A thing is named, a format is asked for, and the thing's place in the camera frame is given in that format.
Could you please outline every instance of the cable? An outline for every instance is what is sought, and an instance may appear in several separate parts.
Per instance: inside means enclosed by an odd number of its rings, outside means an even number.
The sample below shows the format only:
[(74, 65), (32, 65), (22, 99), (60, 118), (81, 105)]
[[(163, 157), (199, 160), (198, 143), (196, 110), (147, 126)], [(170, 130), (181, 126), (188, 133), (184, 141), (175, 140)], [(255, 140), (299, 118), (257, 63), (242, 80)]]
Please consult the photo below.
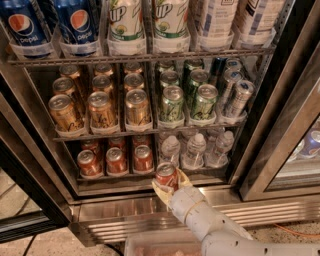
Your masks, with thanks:
[(305, 234), (305, 233), (300, 233), (300, 232), (297, 232), (297, 231), (294, 231), (294, 230), (291, 230), (289, 228), (285, 228), (283, 226), (280, 226), (278, 224), (273, 224), (275, 225), (277, 228), (280, 228), (290, 234), (293, 234), (293, 235), (297, 235), (297, 236), (303, 236), (303, 237), (308, 237), (308, 238), (320, 238), (320, 234)]
[(29, 242), (29, 244), (28, 244), (27, 248), (25, 249), (25, 251), (24, 251), (24, 253), (23, 253), (22, 256), (27, 256), (28, 251), (29, 251), (29, 249), (30, 249), (30, 247), (31, 247), (34, 239), (36, 238), (36, 236), (37, 236), (37, 235), (34, 235), (34, 236), (31, 238), (31, 240), (30, 240), (30, 242)]
[(111, 244), (105, 244), (106, 247), (110, 248), (111, 250), (114, 250), (116, 253), (119, 254), (119, 256), (124, 256), (124, 254), (117, 249), (115, 246), (111, 245)]

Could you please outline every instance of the silver can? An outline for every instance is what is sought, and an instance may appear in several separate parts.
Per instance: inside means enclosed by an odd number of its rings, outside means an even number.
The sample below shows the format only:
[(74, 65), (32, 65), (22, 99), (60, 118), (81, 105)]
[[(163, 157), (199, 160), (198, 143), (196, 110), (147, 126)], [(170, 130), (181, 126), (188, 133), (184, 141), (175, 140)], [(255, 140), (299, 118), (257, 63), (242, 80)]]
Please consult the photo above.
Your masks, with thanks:
[(227, 117), (240, 116), (254, 91), (254, 85), (250, 81), (238, 81), (232, 89), (231, 98), (225, 108), (225, 115)]

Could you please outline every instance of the copper can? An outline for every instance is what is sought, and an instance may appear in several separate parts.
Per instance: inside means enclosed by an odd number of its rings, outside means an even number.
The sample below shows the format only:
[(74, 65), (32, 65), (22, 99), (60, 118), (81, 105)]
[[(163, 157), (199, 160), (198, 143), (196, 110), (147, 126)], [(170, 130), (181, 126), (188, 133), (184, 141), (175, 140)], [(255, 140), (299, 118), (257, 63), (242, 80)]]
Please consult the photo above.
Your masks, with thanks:
[(134, 89), (126, 95), (126, 120), (129, 125), (146, 125), (151, 122), (150, 103), (144, 90)]
[(92, 90), (94, 92), (105, 92), (108, 94), (110, 100), (115, 102), (114, 84), (112, 80), (106, 75), (98, 75), (92, 79)]
[(73, 132), (84, 127), (83, 119), (69, 96), (63, 94), (53, 96), (48, 105), (58, 130)]
[(123, 83), (125, 93), (134, 89), (144, 89), (144, 78), (140, 74), (132, 73), (126, 75)]
[(87, 102), (89, 85), (86, 83), (81, 68), (77, 65), (61, 66), (59, 68), (60, 76), (69, 77), (75, 83), (83, 102)]
[(147, 174), (153, 171), (153, 156), (151, 149), (146, 145), (135, 148), (133, 157), (133, 172)]
[(102, 162), (91, 150), (83, 150), (78, 154), (77, 163), (80, 174), (84, 178), (92, 179), (103, 175)]
[(122, 176), (128, 173), (127, 159), (119, 148), (110, 148), (106, 154), (107, 172), (110, 176)]
[(117, 125), (117, 115), (112, 101), (105, 92), (94, 92), (88, 98), (92, 126), (109, 128)]
[(179, 175), (176, 167), (169, 162), (159, 164), (156, 170), (156, 180), (160, 185), (179, 189)]
[(61, 77), (56, 79), (53, 84), (53, 94), (59, 95), (59, 94), (65, 94), (70, 97), (70, 99), (73, 101), (75, 106), (77, 107), (80, 115), (82, 117), (85, 116), (86, 113), (86, 107), (84, 105), (84, 102), (80, 96), (79, 91), (77, 90), (73, 80), (69, 77)]

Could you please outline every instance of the pepsi logo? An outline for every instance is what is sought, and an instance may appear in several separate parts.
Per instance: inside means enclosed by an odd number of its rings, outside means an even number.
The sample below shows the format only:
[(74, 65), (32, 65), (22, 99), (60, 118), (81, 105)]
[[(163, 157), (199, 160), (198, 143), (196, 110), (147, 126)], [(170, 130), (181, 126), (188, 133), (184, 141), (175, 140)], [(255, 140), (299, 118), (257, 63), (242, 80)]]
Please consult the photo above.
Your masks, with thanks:
[(85, 10), (76, 11), (71, 15), (70, 23), (75, 30), (85, 32), (90, 26), (89, 15)]
[(14, 14), (9, 17), (9, 25), (14, 32), (21, 36), (29, 36), (33, 33), (33, 22), (22, 14)]

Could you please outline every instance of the can lid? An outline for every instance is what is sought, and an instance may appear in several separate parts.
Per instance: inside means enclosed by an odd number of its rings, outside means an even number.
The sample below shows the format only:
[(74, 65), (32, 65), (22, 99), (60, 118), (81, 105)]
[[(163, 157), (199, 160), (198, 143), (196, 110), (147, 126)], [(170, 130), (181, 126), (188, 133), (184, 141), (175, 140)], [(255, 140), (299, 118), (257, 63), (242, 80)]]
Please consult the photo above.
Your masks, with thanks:
[(218, 96), (218, 90), (214, 85), (204, 84), (199, 86), (198, 94), (204, 99), (215, 99)]
[(128, 86), (137, 87), (144, 82), (143, 76), (137, 73), (131, 73), (125, 76), (124, 83)]
[(114, 162), (120, 160), (122, 157), (122, 151), (120, 148), (110, 148), (107, 151), (107, 160)]
[(78, 164), (89, 164), (93, 161), (95, 155), (91, 150), (83, 150), (77, 157)]
[(97, 88), (105, 88), (111, 85), (111, 80), (106, 75), (98, 75), (92, 79), (92, 85)]
[(88, 98), (88, 103), (89, 105), (91, 105), (92, 107), (102, 107), (104, 105), (106, 105), (109, 102), (109, 97), (108, 94), (105, 92), (94, 92), (91, 93), (91, 95)]
[(64, 92), (72, 88), (73, 80), (69, 77), (60, 77), (56, 79), (53, 84), (53, 90), (57, 92)]
[(205, 83), (209, 80), (209, 73), (203, 69), (195, 69), (191, 71), (190, 78), (198, 83)]
[(179, 81), (179, 75), (176, 71), (166, 70), (161, 73), (160, 80), (167, 84), (172, 84)]
[(141, 89), (131, 90), (126, 95), (126, 101), (133, 105), (140, 104), (141, 102), (145, 101), (146, 98), (146, 92)]
[(174, 165), (170, 162), (164, 162), (162, 164), (158, 165), (158, 168), (156, 170), (157, 175), (161, 177), (167, 177), (172, 175), (175, 172), (176, 168)]
[(164, 88), (163, 95), (168, 100), (172, 100), (172, 101), (183, 100), (183, 90), (176, 85), (168, 86)]
[(150, 148), (147, 145), (140, 145), (134, 150), (134, 154), (138, 158), (147, 158), (150, 155)]
[(76, 72), (78, 72), (79, 67), (77, 65), (67, 65), (67, 66), (61, 66), (59, 68), (59, 71), (63, 75), (72, 75)]
[(49, 108), (52, 110), (63, 110), (66, 109), (71, 103), (71, 99), (69, 96), (60, 94), (53, 96), (49, 100)]

